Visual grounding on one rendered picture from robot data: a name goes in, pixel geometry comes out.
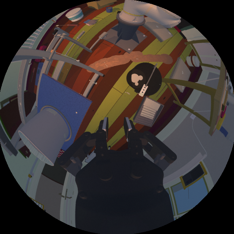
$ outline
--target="power outlet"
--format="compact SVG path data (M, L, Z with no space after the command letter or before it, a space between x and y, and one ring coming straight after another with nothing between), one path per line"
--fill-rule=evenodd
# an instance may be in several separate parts
M195 119L195 117L196 116L194 114L191 114L191 116L190 116L191 119Z

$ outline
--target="teal stripe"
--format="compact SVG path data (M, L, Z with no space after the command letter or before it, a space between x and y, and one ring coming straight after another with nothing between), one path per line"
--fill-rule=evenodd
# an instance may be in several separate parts
M180 29L180 30L181 30L181 31L184 31L184 30L188 30L188 29L192 29L192 28L194 28L194 26L189 25L189 26L184 27L184 28L182 28L182 29Z
M80 18L82 15L83 15L83 12L79 13L79 14L76 15L75 17L72 17L72 18L68 17L68 19L69 19L69 20L75 20L75 19Z

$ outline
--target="blue board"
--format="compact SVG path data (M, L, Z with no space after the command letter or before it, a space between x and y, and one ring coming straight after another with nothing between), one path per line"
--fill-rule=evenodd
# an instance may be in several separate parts
M37 67L37 75L36 75L36 81L35 81L35 85L36 86L38 85L38 81L39 81L39 77L40 77L40 74L41 74L41 70L42 70L43 64L44 63L39 63L38 67Z
M53 106L66 117L72 129L72 137L69 141L64 142L62 150L66 151L73 144L78 129L91 103L92 101L88 98L48 75L42 74L38 92L38 113L44 106Z

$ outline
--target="cardboard box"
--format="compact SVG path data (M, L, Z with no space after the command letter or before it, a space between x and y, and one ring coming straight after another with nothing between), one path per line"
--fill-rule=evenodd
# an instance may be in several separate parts
M94 2L87 2L87 5L99 10L105 6L112 5L114 2L115 0L100 0L100 1L94 1Z

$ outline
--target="red and white striped object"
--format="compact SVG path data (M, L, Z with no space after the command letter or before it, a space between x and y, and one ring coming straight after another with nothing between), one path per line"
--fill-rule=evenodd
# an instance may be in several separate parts
M58 154L58 158L64 153L65 151L64 150L60 150L59 154Z

